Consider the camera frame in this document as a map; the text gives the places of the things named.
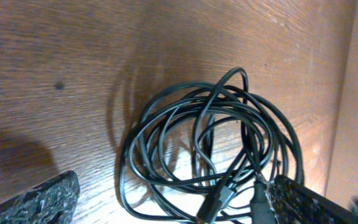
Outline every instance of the cable bundle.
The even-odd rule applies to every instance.
[[[242,77],[243,88],[225,85],[237,73]],[[182,99],[163,107],[157,112],[150,113],[161,99],[186,88],[196,88],[196,90],[189,92]],[[270,110],[282,122],[289,138],[281,132],[267,110]],[[216,119],[219,114],[226,115],[226,117]],[[204,130],[199,131],[204,117],[207,117],[208,125]],[[189,119],[195,119],[191,135],[193,143],[192,164],[193,166],[205,164],[203,168],[206,169],[206,175],[195,174],[192,179],[181,180],[173,174],[165,162],[163,143],[165,136]],[[218,173],[211,160],[214,128],[229,121],[241,122],[240,132],[243,148],[227,171]],[[138,165],[135,163],[135,149],[140,151],[140,164]],[[173,85],[155,95],[148,102],[140,115],[139,123],[126,138],[119,168],[120,199],[124,208],[137,218],[196,223],[197,217],[185,213],[170,203],[156,186],[167,186],[181,192],[200,195],[219,194],[222,190],[229,189],[232,194],[223,202],[224,205],[219,206],[218,210],[221,211],[222,215],[214,218],[214,221],[234,221],[247,218],[250,213],[228,215],[222,210],[229,207],[228,203],[243,192],[243,190],[238,190],[252,178],[257,176],[267,180],[261,171],[269,161],[273,162],[269,180],[273,180],[276,176],[276,167],[277,171],[279,170],[277,158],[279,153],[282,158],[281,174],[288,175],[288,149],[296,161],[295,181],[303,185],[302,155],[294,129],[273,104],[261,96],[248,92],[247,74],[243,68],[236,67],[228,71],[215,85],[207,82],[187,82]],[[159,161],[158,165],[168,178],[157,172],[157,160]],[[146,215],[131,208],[124,191],[125,164],[129,165],[139,179],[148,184],[154,200],[167,216]],[[242,209],[244,207],[246,206],[229,208]]]

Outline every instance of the cord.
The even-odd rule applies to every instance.
[[[242,89],[236,86],[225,85],[235,74],[242,78]],[[153,107],[166,96],[188,88],[196,88],[186,94],[182,99],[173,102],[157,112],[151,113]],[[279,129],[276,122],[269,115],[270,110],[284,125],[289,138]],[[219,114],[225,118],[216,119]],[[201,121],[207,118],[208,125],[200,133]],[[203,164],[206,175],[194,173],[194,178],[181,180],[168,168],[164,159],[163,143],[166,136],[183,122],[195,119],[191,134],[193,143],[192,166],[200,167]],[[213,154],[214,128],[220,124],[240,121],[241,139],[243,148],[238,153],[230,167],[225,172],[217,172]],[[170,86],[155,95],[141,112],[139,122],[131,129],[124,142],[119,164],[119,193],[123,207],[134,217],[144,220],[175,221],[181,223],[196,223],[200,221],[199,215],[194,217],[170,203],[157,186],[170,187],[173,190],[188,194],[206,195],[216,207],[211,211],[212,205],[204,202],[198,214],[206,210],[211,216],[209,222],[235,221],[249,218],[250,213],[228,215],[223,209],[240,210],[242,207],[229,207],[228,203],[239,196],[238,191],[244,184],[255,176],[266,180],[261,171],[269,161],[273,162],[269,181],[272,181],[278,170],[278,153],[281,154],[281,174],[288,175],[288,150],[296,162],[295,181],[304,184],[303,161],[301,148],[296,133],[290,122],[271,102],[248,92],[248,79],[246,71],[241,67],[228,71],[217,84],[207,82],[186,82]],[[136,164],[135,152],[139,151],[140,160]],[[125,165],[129,165],[133,173],[145,182],[153,194],[153,199],[167,215],[147,215],[135,211],[126,199],[124,189]],[[161,166],[165,173],[163,177],[157,172]]]

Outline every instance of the brown wooden tabletop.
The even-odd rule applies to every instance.
[[[125,134],[166,86],[214,83],[236,66],[290,120],[306,186],[324,194],[353,10],[353,1],[0,1],[0,203],[73,170],[74,223],[144,222],[116,197]],[[222,167],[238,130],[217,131]],[[170,161],[186,176],[186,128],[171,137]],[[126,186],[154,212],[142,183]]]

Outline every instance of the black wire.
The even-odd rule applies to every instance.
[[[242,78],[242,89],[225,85],[237,73]],[[196,88],[196,90],[191,91],[181,100],[171,103],[155,113],[150,113],[153,107],[164,97],[187,88]],[[203,93],[208,93],[208,96],[201,96]],[[267,110],[270,110],[283,123],[289,134],[289,139],[281,132]],[[226,115],[226,117],[216,120],[216,115],[219,114]],[[204,117],[208,118],[207,127],[199,133],[201,121]],[[175,176],[165,162],[163,143],[169,133],[190,119],[195,119],[191,135],[193,144],[192,165],[193,167],[200,167],[204,164],[202,168],[206,172],[204,176],[195,172],[195,178],[181,180]],[[215,137],[214,128],[230,121],[241,122],[240,132],[243,148],[228,170],[218,173],[214,162],[211,160]],[[305,181],[303,161],[300,144],[294,129],[286,117],[273,104],[261,96],[248,93],[248,80],[244,69],[240,67],[233,68],[215,85],[207,82],[187,82],[173,85],[155,95],[147,103],[140,115],[139,123],[132,128],[126,138],[119,164],[120,199],[124,208],[137,218],[193,223],[196,222],[196,217],[185,213],[170,203],[157,189],[157,186],[166,186],[177,191],[199,195],[208,194],[218,181],[220,186],[230,184],[232,187],[240,189],[254,178],[255,174],[262,176],[261,170],[265,168],[269,161],[273,160],[273,168],[269,178],[269,181],[271,181],[275,177],[276,167],[278,169],[277,157],[279,152],[282,155],[281,173],[288,175],[287,147],[296,161],[295,181],[303,184]],[[140,151],[140,165],[135,164],[135,149]],[[157,160],[168,178],[157,172],[159,168],[157,167]],[[150,187],[153,199],[165,211],[166,216],[139,213],[129,205],[124,188],[126,164],[129,165],[140,180]],[[247,205],[230,208],[240,210],[246,207]],[[222,214],[223,216],[216,218],[216,222],[250,217],[250,213]]]

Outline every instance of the wood grain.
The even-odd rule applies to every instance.
[[[235,66],[294,125],[306,186],[324,194],[353,9],[323,0],[0,1],[0,203],[74,170],[74,223],[142,222],[116,197],[125,134],[164,87],[217,82]],[[220,130],[222,165],[239,147],[236,128]],[[186,176],[186,128],[172,135],[168,153]],[[127,190],[133,202],[145,193],[135,179]]]

